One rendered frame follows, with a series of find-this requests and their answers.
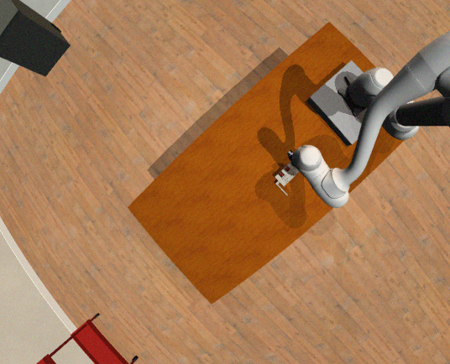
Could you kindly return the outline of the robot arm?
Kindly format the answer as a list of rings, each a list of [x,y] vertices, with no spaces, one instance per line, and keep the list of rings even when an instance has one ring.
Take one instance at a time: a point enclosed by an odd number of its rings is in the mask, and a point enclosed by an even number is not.
[[[332,208],[348,202],[349,186],[363,173],[381,126],[399,140],[413,137],[418,126],[450,127],[450,31],[421,49],[395,77],[378,67],[356,80],[350,75],[344,79],[347,85],[337,92],[352,114],[368,108],[350,165],[330,169],[312,145],[300,146],[291,156],[291,163]],[[413,102],[436,89],[442,96]]]

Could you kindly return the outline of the white power strip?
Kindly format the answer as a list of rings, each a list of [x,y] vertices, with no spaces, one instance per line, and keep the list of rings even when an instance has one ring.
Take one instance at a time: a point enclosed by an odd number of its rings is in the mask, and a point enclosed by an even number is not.
[[[285,186],[291,179],[293,179],[300,171],[291,165],[290,163],[285,166],[276,176],[275,178],[278,180],[276,185],[281,189],[279,183]],[[282,189],[281,189],[282,190]],[[282,190],[283,191],[283,190]],[[284,192],[284,191],[283,191]],[[285,192],[284,192],[285,193]],[[286,193],[285,193],[286,194]],[[287,194],[286,194],[287,195]]]

